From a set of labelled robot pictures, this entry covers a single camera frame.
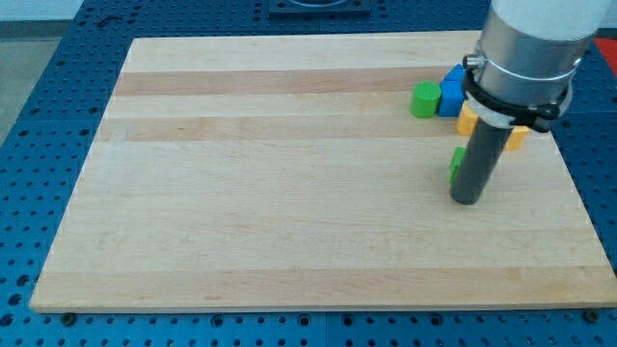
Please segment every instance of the blue perforated table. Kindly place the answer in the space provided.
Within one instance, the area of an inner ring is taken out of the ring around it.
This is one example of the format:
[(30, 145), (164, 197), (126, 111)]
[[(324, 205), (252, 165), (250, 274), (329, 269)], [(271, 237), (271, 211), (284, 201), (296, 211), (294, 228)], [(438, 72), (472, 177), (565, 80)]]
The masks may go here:
[[(0, 149), (0, 346), (617, 345), (614, 308), (77, 315), (70, 326), (62, 324), (60, 315), (31, 311), (28, 300), (133, 38), (477, 30), (488, 9), (484, 0), (373, 0), (371, 16), (269, 19), (267, 5), (224, 0), (84, 2)], [(591, 46), (575, 80), (576, 99), (553, 129), (613, 268), (615, 82)]]

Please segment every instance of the black cylinder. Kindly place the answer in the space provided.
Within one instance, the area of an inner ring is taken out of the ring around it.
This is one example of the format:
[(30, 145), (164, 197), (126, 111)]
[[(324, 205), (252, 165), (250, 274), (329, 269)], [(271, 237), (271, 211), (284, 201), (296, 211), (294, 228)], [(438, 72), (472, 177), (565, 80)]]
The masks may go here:
[(491, 177), (512, 129), (490, 126), (482, 119), (473, 130), (465, 157), (450, 186), (450, 196), (461, 204), (474, 204)]

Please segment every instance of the black clamp ring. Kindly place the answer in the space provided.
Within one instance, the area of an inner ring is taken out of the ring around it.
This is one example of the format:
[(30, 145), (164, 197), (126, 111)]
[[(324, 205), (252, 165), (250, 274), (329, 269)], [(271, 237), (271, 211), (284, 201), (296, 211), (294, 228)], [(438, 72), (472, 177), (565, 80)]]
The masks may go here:
[[(563, 91), (557, 99), (557, 102), (554, 104), (550, 103), (535, 107), (513, 105), (494, 98), (484, 92), (484, 90), (480, 88), (477, 83), (475, 83), (475, 78), (473, 78), (473, 69), (467, 68), (465, 70), (465, 78), (463, 79), (463, 92), (470, 93), (471, 96), (473, 96), (473, 98), (475, 98), (478, 102), (495, 112), (514, 117), (514, 120), (510, 121), (510, 125), (524, 125), (535, 131), (546, 133), (550, 130), (546, 127), (546, 124), (550, 124), (552, 121), (559, 118), (559, 106), (566, 98), (568, 88)], [(542, 121), (538, 124), (536, 123), (537, 119), (547, 120), (548, 122)]]

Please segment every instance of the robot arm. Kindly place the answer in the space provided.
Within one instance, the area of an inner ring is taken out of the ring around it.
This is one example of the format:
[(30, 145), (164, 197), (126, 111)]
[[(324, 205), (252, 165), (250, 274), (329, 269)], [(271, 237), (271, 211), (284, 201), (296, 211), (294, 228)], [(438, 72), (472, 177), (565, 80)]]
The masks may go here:
[(482, 36), (464, 59), (463, 83), (479, 120), (450, 187), (479, 199), (516, 125), (547, 132), (568, 108), (585, 48), (611, 0), (493, 0)]

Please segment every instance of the green block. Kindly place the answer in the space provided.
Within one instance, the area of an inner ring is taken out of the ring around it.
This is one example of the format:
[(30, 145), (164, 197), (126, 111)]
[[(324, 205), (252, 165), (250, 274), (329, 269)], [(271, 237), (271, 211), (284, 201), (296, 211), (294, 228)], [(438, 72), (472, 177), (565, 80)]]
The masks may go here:
[(437, 113), (442, 88), (435, 82), (423, 81), (416, 85), (409, 111), (418, 118), (431, 118)]
[(459, 171), (463, 157), (465, 157), (465, 148), (456, 147), (452, 160), (450, 160), (450, 184), (454, 182), (454, 177), (456, 177), (456, 173)]

